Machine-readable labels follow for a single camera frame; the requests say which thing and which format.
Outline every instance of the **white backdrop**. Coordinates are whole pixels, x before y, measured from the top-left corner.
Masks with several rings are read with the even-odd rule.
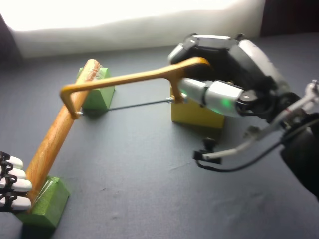
[[[176,45],[190,33],[259,35],[265,0],[0,0],[24,57]]]

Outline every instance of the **green foam block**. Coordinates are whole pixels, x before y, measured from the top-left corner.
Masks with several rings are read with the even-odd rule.
[[[82,70],[83,68],[80,68],[76,78],[79,77]],[[105,79],[108,77],[110,77],[109,69],[100,68],[98,77],[94,80]],[[82,105],[83,111],[89,114],[106,112],[110,108],[114,90],[114,86],[91,90]]]
[[[61,179],[48,176],[32,211],[16,216],[26,225],[56,228],[69,196]]]

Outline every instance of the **robotic hand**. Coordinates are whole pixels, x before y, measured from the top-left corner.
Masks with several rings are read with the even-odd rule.
[[[319,83],[313,80],[300,98],[290,92],[284,77],[267,56],[242,34],[235,39],[225,36],[188,36],[168,56],[171,64],[190,57],[203,57],[212,70],[188,72],[179,83],[188,97],[209,109],[232,117],[257,116],[269,124],[264,129],[250,127],[248,140],[229,150],[214,152],[215,142],[205,139],[205,150],[194,152],[201,168],[217,172],[244,169],[283,145],[281,157],[298,180],[319,197],[319,114],[309,110],[319,103]],[[232,169],[203,165],[221,164],[222,157],[235,155],[261,141],[274,131],[283,136],[254,160]]]
[[[20,212],[31,208],[25,194],[32,189],[22,170],[23,162],[0,151],[0,212]]]

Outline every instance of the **gray fabric surface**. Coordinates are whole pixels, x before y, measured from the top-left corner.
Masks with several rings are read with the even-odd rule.
[[[302,95],[319,79],[319,34],[258,39],[256,44]],[[87,59],[113,76],[166,65],[172,47],[33,59],[23,68],[0,72],[0,150],[25,165],[62,103],[61,86],[72,83]],[[118,86],[112,106],[161,100],[165,80]],[[227,119],[218,149],[242,140],[255,118]],[[192,151],[202,135],[173,124],[170,105],[159,104],[82,117],[71,129],[50,175],[71,190],[56,231],[22,227],[12,214],[0,215],[1,239],[316,239],[319,204],[278,156],[237,173],[197,168]],[[278,138],[225,159],[226,166],[250,160]]]

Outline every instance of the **yellow block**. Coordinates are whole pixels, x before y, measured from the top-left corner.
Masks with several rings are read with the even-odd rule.
[[[188,99],[187,103],[171,104],[171,121],[209,128],[222,129],[224,115],[218,114]]]

